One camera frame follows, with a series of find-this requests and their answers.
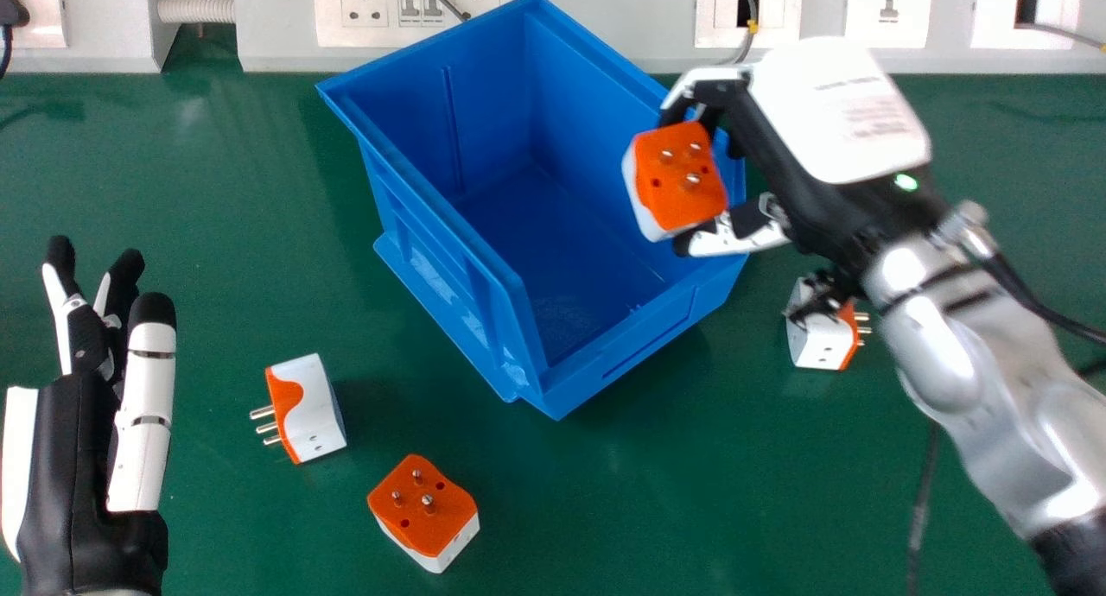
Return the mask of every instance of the green led light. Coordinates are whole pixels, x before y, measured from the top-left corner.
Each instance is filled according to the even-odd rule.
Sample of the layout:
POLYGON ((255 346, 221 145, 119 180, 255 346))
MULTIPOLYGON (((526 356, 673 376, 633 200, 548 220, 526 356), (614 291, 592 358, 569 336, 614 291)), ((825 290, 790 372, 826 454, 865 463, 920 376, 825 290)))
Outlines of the green led light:
POLYGON ((895 176, 895 186, 900 187, 905 191, 915 191, 918 189, 918 180, 914 179, 912 176, 899 174, 895 176))

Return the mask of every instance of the green table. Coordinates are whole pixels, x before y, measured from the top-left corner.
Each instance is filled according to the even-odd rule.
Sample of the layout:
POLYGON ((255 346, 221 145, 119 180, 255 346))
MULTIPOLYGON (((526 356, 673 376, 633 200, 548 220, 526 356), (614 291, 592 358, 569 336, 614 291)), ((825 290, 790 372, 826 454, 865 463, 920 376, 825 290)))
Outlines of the green table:
MULTIPOLYGON (((375 253, 352 136, 317 75, 242 75, 223 30, 161 76, 0 83, 0 385, 58 373, 38 268, 71 234, 94 290, 127 245, 180 324, 167 594, 862 595, 904 589, 926 422, 878 328, 853 368, 791 367, 780 310, 821 265, 753 258, 729 303, 564 421, 499 401, 375 253), (293 467, 248 420, 262 369, 319 352, 346 451, 293 467), (365 495, 404 454, 477 499, 441 576, 365 495)), ((979 199, 1043 300, 1103 325, 1106 77, 901 77, 949 199, 979 199)), ((751 184, 759 191, 762 182, 751 184)), ((1063 337, 1076 364, 1096 353, 1063 337)), ((19 574, 0 564, 0 592, 19 574)), ((1043 594, 943 442, 926 594, 1043 594)))

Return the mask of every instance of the metal plug pin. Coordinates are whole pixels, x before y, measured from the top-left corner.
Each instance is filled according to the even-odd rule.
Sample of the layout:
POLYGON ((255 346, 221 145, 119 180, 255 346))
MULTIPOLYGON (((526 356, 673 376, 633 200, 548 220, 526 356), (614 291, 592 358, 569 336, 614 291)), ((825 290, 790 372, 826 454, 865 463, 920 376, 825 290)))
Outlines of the metal plug pin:
POLYGON ((272 417, 275 414, 276 414, 276 408, 273 408, 272 406, 263 406, 261 408, 254 408, 254 410, 251 410, 250 419, 257 420, 263 417, 272 417))

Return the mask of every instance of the wall socket panel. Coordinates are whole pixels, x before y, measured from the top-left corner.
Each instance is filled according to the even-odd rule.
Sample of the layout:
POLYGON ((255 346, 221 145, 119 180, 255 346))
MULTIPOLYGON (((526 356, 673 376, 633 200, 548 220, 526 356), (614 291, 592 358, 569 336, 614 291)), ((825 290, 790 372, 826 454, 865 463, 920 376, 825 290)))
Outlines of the wall socket panel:
MULTIPOLYGON (((512 0, 449 0, 474 18, 512 0)), ((320 48, 405 48, 459 24, 438 0, 315 0, 320 48)))
MULTIPOLYGON (((1033 21, 1077 30, 1079 0, 1031 0, 1033 21)), ((1073 41, 1037 30, 1015 29, 1019 0, 975 0, 971 45, 999 50, 1071 50, 1073 41)))
POLYGON ((65 0, 19 0, 31 13, 28 25, 15 29, 15 49, 67 48, 65 41, 65 0))
POLYGON ((932 0, 848 0, 845 38, 866 48, 922 49, 932 0))
MULTIPOLYGON (((745 0, 696 0, 695 45, 699 49, 741 48, 748 27, 745 0)), ((759 25, 753 48, 776 48, 799 41, 803 0, 757 0, 759 25)))

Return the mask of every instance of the blue plastic bin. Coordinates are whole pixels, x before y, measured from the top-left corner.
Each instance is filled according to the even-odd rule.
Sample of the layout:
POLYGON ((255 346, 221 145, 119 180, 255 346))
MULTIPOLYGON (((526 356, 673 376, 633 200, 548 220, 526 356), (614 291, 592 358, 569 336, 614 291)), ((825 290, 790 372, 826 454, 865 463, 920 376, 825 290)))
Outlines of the blue plastic bin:
MULTIPOLYGON (((638 233, 622 158, 665 91, 546 0, 319 91, 359 139, 376 252, 507 401, 561 419, 718 309, 744 264, 638 233)), ((741 201, 740 164, 718 159, 741 201)))

